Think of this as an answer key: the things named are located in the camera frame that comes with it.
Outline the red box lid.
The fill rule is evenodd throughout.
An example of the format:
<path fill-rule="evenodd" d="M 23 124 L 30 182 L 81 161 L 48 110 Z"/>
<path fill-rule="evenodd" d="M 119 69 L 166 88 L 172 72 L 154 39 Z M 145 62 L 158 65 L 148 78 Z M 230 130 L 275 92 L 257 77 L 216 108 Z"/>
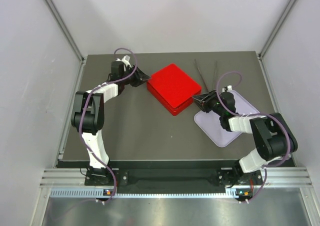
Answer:
<path fill-rule="evenodd" d="M 189 75 L 187 75 L 183 70 L 173 63 L 154 73 L 147 84 L 150 84 L 155 88 L 165 88 L 169 86 L 193 87 L 199 85 L 195 80 L 193 80 Z"/>

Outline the metal serving tongs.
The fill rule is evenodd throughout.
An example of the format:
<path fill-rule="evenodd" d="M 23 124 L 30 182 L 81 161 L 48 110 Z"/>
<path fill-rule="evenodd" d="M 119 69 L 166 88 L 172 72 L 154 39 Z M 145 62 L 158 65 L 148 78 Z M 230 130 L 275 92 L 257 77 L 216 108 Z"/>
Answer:
<path fill-rule="evenodd" d="M 215 60 L 213 64 L 209 65 L 206 69 L 195 58 L 193 60 L 194 67 L 200 77 L 200 81 L 204 86 L 205 92 L 209 92 L 215 89 L 216 82 L 218 80 L 218 61 Z"/>

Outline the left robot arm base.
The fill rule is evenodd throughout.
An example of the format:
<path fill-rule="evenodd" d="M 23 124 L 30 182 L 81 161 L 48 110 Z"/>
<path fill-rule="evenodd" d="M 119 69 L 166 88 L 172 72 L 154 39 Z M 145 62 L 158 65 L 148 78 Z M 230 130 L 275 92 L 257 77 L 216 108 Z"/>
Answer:
<path fill-rule="evenodd" d="M 129 172 L 125 170 L 112 169 L 114 177 L 107 168 L 96 169 L 91 166 L 85 174 L 85 186 L 125 186 L 128 183 Z"/>

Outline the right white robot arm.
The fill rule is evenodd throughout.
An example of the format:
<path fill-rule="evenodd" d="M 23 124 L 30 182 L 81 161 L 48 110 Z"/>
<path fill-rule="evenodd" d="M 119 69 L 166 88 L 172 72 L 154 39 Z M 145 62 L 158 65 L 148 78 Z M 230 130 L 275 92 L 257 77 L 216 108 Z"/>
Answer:
<path fill-rule="evenodd" d="M 228 146 L 241 134 L 253 136 L 255 148 L 232 168 L 233 178 L 239 184 L 245 184 L 253 172 L 282 160 L 298 148 L 280 113 L 263 115 L 234 90 L 213 90 L 193 96 L 193 101 L 200 109 L 194 116 L 195 123 L 218 147 Z"/>

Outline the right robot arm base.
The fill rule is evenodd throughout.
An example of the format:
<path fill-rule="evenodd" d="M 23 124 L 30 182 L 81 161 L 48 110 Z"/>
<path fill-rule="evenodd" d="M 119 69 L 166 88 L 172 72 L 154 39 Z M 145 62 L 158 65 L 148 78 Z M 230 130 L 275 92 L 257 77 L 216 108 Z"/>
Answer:
<path fill-rule="evenodd" d="M 235 161 L 231 168 L 221 168 L 218 169 L 216 173 L 219 185 L 226 188 L 231 188 L 235 185 L 250 186 L 251 183 L 255 186 L 261 185 L 263 182 L 259 170 L 251 173 L 244 173 L 240 167 L 239 160 Z"/>

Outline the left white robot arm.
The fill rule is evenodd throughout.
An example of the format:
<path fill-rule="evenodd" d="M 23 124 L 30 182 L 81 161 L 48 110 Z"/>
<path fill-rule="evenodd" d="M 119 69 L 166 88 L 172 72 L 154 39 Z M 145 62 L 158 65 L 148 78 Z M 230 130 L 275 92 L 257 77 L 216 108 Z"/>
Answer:
<path fill-rule="evenodd" d="M 105 122 L 104 104 L 121 95 L 126 85 L 138 87 L 150 80 L 137 66 L 130 63 L 125 55 L 111 63 L 107 82 L 96 88 L 75 93 L 71 125 L 80 133 L 89 154 L 89 166 L 98 169 L 96 178 L 102 184 L 113 180 L 112 170 L 107 168 L 109 156 L 106 153 L 102 128 Z"/>

